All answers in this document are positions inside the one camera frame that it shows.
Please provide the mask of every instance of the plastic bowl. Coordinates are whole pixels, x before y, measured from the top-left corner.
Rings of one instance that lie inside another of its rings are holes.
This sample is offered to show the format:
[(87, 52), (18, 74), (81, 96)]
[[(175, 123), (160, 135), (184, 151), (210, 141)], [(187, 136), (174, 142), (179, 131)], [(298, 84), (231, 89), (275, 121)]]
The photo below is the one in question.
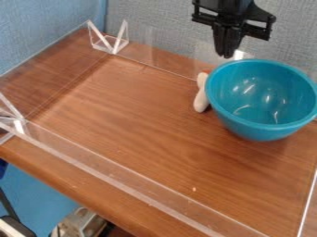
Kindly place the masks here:
[(227, 128), (254, 141), (285, 138), (317, 116), (317, 86), (271, 60), (223, 64), (208, 75), (206, 95)]

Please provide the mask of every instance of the triangular acrylic support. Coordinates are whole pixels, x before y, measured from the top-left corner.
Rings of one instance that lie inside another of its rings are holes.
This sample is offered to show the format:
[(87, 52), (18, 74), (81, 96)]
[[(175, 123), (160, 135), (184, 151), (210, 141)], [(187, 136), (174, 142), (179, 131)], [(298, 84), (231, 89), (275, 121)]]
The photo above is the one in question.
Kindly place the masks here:
[(107, 52), (108, 54), (116, 55), (120, 50), (128, 45), (128, 35), (127, 35), (127, 21), (123, 21), (117, 36), (103, 35), (103, 33), (96, 29), (93, 23), (87, 21), (91, 44), (92, 48)]
[[(5, 98), (5, 96), (0, 93), (0, 123), (4, 124), (13, 124), (18, 133), (28, 134), (25, 130), (25, 118), (22, 114), (16, 109), (14, 105), (10, 101)], [(5, 143), (13, 136), (5, 130), (0, 130), (0, 145)]]

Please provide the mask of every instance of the bowl rim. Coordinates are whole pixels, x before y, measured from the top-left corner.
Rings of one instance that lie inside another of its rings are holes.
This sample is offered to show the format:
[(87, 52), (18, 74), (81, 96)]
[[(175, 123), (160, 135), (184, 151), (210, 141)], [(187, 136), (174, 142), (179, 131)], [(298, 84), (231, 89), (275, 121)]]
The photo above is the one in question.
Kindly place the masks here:
[[(298, 119), (297, 121), (290, 122), (290, 123), (282, 123), (282, 124), (258, 123), (258, 122), (250, 121), (244, 118), (239, 118), (238, 116), (232, 115), (218, 103), (215, 97), (211, 94), (211, 84), (212, 84), (212, 79), (211, 78), (215, 76), (215, 74), (222, 69), (224, 69), (224, 68), (227, 68), (227, 67), (230, 67), (235, 64), (250, 63), (250, 62), (253, 62), (253, 63), (266, 63), (266, 64), (270, 64), (270, 65), (279, 66), (283, 69), (287, 69), (293, 73), (295, 73), (309, 84), (309, 86), (310, 86), (310, 88), (314, 92), (314, 107), (313, 107), (311, 111), (309, 112), (309, 114), (306, 116), (303, 116), (301, 119)], [(306, 125), (317, 117), (317, 82), (314, 82), (309, 78), (309, 76), (299, 69), (297, 69), (293, 66), (290, 66), (285, 63), (281, 63), (278, 61), (251, 58), (251, 59), (242, 59), (242, 60), (236, 60), (236, 61), (231, 61), (231, 62), (224, 63), (208, 74), (207, 81), (206, 81), (206, 86), (204, 86), (204, 91), (206, 91), (206, 96), (207, 96), (207, 99), (210, 101), (211, 107), (215, 109), (215, 111), (218, 111), (228, 119), (234, 120), (235, 122), (239, 122), (240, 124), (243, 124), (249, 127), (255, 128), (255, 129), (266, 129), (266, 130), (277, 131), (277, 130), (297, 128), (297, 127), (301, 127), (301, 126)]]

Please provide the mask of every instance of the blue wall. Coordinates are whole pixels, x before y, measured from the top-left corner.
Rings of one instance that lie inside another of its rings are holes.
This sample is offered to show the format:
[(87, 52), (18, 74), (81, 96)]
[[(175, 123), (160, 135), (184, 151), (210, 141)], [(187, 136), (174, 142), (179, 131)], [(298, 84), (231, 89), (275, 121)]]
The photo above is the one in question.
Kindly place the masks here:
[(104, 28), (105, 0), (0, 1), (0, 75), (87, 19)]

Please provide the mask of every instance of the wooden table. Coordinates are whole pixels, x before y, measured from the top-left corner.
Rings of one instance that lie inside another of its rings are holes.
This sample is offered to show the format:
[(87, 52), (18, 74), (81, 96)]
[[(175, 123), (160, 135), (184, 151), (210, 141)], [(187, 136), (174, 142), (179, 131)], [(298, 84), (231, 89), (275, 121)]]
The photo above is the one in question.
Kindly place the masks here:
[[(187, 58), (160, 55), (168, 67), (190, 67)], [(49, 131), (269, 236), (294, 236), (315, 169), (315, 122), (277, 142), (242, 140), (211, 110), (192, 111), (195, 81), (92, 50), (84, 31), (14, 69), (0, 90)], [(133, 235), (204, 236), (21, 139), (0, 155)], [(306, 236), (317, 236), (313, 225)]]

